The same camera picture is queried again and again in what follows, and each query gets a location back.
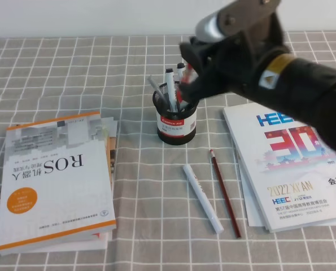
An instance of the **orange stripe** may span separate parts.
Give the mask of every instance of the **orange stripe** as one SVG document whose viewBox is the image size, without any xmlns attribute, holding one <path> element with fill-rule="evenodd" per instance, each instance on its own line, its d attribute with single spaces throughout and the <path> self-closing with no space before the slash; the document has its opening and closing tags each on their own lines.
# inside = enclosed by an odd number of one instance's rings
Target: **orange stripe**
<svg viewBox="0 0 336 271">
<path fill-rule="evenodd" d="M 80 115 L 74 115 L 74 116 L 68 116 L 68 117 L 59 117 L 57 119 L 51 119 L 51 120 L 43 120 L 43 121 L 38 121 L 36 123 L 28 123 L 28 124 L 23 124 L 23 125 L 19 125 L 19 126 L 8 127 L 7 131 L 26 128 L 26 127 L 30 127 L 30 126 L 34 126 L 34 125 L 38 125 L 38 124 L 53 123 L 54 121 L 70 120 L 70 119 L 75 119 L 77 117 L 87 117 L 87 116 L 92 116 L 92 115 L 97 115 L 97 114 L 100 114 L 100 112 L 88 112 L 88 113 L 84 113 L 84 114 L 80 114 Z"/>
<path fill-rule="evenodd" d="M 94 225 L 89 225 L 89 226 L 85 226 L 85 227 L 81 227 L 81 228 L 77 228 L 77 229 L 61 231 L 60 233 L 52 233 L 52 234 L 49 234 L 49 235 L 36 237 L 36 238 L 32 238 L 32 239 L 27 239 L 27 240 L 23 240 L 23 241 L 18 241 L 18 242 L 15 242 L 15 243 L 4 244 L 4 245 L 0 246 L 0 250 L 6 250 L 8 248 L 19 247 L 19 246 L 24 246 L 26 244 L 42 242 L 42 241 L 46 241 L 46 240 L 49 240 L 49 239 L 59 238 L 59 237 L 62 237 L 62 236 L 66 236 L 66 235 L 70 235 L 70 234 L 74 234 L 74 233 L 80 233 L 80 232 L 86 231 L 86 230 L 93 230 L 93 229 L 97 229 L 97 228 L 102 228 L 102 227 L 106 227 L 106 226 L 110 226 L 110 225 L 116 225 L 116 220 L 101 222 L 101 223 L 97 223 L 97 224 L 94 224 Z"/>
</svg>

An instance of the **book title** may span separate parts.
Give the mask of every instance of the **book title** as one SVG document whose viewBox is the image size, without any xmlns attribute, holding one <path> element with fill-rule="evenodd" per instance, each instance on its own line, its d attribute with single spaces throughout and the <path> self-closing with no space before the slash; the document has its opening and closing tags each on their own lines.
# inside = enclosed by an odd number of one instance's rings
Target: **book title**
<svg viewBox="0 0 336 271">
<path fill-rule="evenodd" d="M 32 163 L 14 168 L 12 176 L 14 179 L 27 179 L 31 177 L 40 176 L 42 174 L 50 174 L 52 172 L 64 171 L 67 168 L 83 167 L 82 154 L 69 156 L 68 158 L 59 158 L 57 160 L 51 159 L 44 163 Z"/>
<path fill-rule="evenodd" d="M 295 120 L 282 113 L 268 113 L 256 116 L 261 127 L 293 123 Z M 303 164 L 325 162 L 336 163 L 336 153 L 326 148 L 310 126 L 299 126 L 264 132 L 270 150 L 264 153 L 264 159 L 257 163 L 269 171 L 291 168 Z"/>
</svg>

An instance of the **pen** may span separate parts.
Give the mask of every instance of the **pen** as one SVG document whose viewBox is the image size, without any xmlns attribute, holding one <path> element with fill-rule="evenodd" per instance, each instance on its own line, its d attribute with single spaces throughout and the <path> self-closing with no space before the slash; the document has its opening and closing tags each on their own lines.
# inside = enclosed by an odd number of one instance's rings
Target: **pen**
<svg viewBox="0 0 336 271">
<path fill-rule="evenodd" d="M 214 209 L 210 201 L 208 200 L 206 193 L 204 193 L 202 187 L 200 186 L 200 183 L 198 182 L 198 179 L 194 174 L 193 169 L 188 164 L 184 165 L 183 169 L 200 203 L 202 204 L 204 211 L 206 212 L 210 222 L 212 223 L 215 232 L 217 234 L 222 233 L 224 231 L 224 228 L 220 223 L 217 214 L 215 214 Z"/>
<path fill-rule="evenodd" d="M 215 170 L 215 173 L 218 177 L 220 189 L 222 190 L 224 200 L 225 200 L 225 204 L 226 204 L 226 207 L 228 209 L 230 219 L 232 221 L 235 236 L 237 237 L 237 239 L 241 239 L 242 238 L 241 231 L 239 230 L 239 226 L 238 226 L 237 220 L 235 219 L 235 214 L 234 214 L 234 211 L 233 211 L 232 204 L 230 203 L 230 199 L 229 199 L 228 194 L 225 190 L 223 178 L 222 178 L 222 175 L 220 174 L 217 159 L 215 158 L 215 154 L 214 154 L 213 150 L 210 150 L 210 153 L 211 153 L 211 158 L 212 158 L 212 162 L 213 162 L 213 165 L 214 165 L 214 170 Z"/>
<path fill-rule="evenodd" d="M 179 82 L 181 82 L 181 80 L 183 79 L 183 76 L 184 76 L 183 71 L 185 70 L 184 63 L 178 63 L 177 70 L 178 70 Z"/>
<path fill-rule="evenodd" d="M 158 94 L 159 96 L 159 99 L 162 100 L 162 104 L 163 104 L 163 107 L 164 107 L 164 110 L 168 109 L 169 108 L 169 102 L 168 100 L 166 99 L 166 97 L 164 96 L 164 94 L 162 93 L 162 91 L 160 90 L 160 87 L 159 85 L 151 78 L 151 76 L 149 76 L 147 78 L 147 80 L 149 81 L 150 85 L 152 86 L 152 88 L 156 91 L 156 93 Z"/>
<path fill-rule="evenodd" d="M 193 67 L 190 64 L 188 64 L 187 69 L 183 72 L 183 78 L 181 82 L 188 84 L 192 73 L 193 73 Z M 188 106 L 188 102 L 184 101 L 181 96 L 180 89 L 177 89 L 177 100 L 179 103 L 179 110 L 183 110 Z"/>
<path fill-rule="evenodd" d="M 165 70 L 165 81 L 168 87 L 170 110 L 172 112 L 178 112 L 173 69 Z"/>
</svg>

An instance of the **marker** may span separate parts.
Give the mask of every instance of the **marker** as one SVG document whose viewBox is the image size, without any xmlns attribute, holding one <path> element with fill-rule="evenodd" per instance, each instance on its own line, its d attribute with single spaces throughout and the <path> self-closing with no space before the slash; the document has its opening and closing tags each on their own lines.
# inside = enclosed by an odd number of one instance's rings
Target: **marker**
<svg viewBox="0 0 336 271">
<path fill-rule="evenodd" d="M 181 82 L 181 80 L 183 79 L 183 76 L 184 76 L 183 71 L 185 71 L 184 63 L 178 63 L 177 70 L 178 70 L 179 82 Z"/>
<path fill-rule="evenodd" d="M 162 91 L 160 90 L 159 85 L 154 81 L 154 79 L 151 78 L 151 76 L 149 76 L 147 78 L 147 80 L 149 81 L 150 85 L 152 86 L 152 88 L 156 91 L 156 93 L 159 96 L 159 99 L 162 100 L 162 105 L 164 107 L 164 110 L 169 108 L 169 102 L 166 99 L 166 97 L 164 96 L 164 94 L 162 93 Z"/>
<path fill-rule="evenodd" d="M 206 212 L 210 222 L 212 223 L 213 228 L 215 229 L 215 232 L 217 234 L 222 233 L 224 231 L 224 228 L 222 224 L 220 223 L 217 217 L 217 214 L 215 214 L 213 206 L 208 200 L 206 193 L 204 193 L 202 187 L 200 186 L 200 183 L 198 182 L 198 179 L 196 175 L 194 174 L 193 169 L 188 164 L 184 165 L 183 169 L 200 203 L 202 204 L 204 211 Z"/>
<path fill-rule="evenodd" d="M 173 69 L 165 70 L 165 81 L 168 87 L 170 110 L 172 112 L 178 112 Z"/>
<path fill-rule="evenodd" d="M 190 64 L 188 64 L 187 69 L 184 70 L 183 72 L 183 78 L 181 80 L 181 83 L 188 84 L 192 73 L 193 73 L 193 67 Z M 189 105 L 188 102 L 183 100 L 179 88 L 177 89 L 177 100 L 179 103 L 179 110 L 183 110 Z"/>
</svg>

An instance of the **yellow label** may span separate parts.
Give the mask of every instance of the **yellow label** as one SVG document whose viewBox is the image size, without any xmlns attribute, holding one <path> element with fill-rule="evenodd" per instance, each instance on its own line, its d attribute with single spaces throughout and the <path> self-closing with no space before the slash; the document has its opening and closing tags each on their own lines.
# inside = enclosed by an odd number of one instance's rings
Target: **yellow label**
<svg viewBox="0 0 336 271">
<path fill-rule="evenodd" d="M 276 57 L 262 73 L 259 85 L 266 89 L 275 89 L 281 73 L 294 59 L 294 56 L 290 54 Z"/>
<path fill-rule="evenodd" d="M 294 60 L 294 56 L 290 54 L 283 54 L 274 59 L 272 61 L 266 71 L 271 71 L 277 74 L 281 74 L 281 72 Z"/>
</svg>

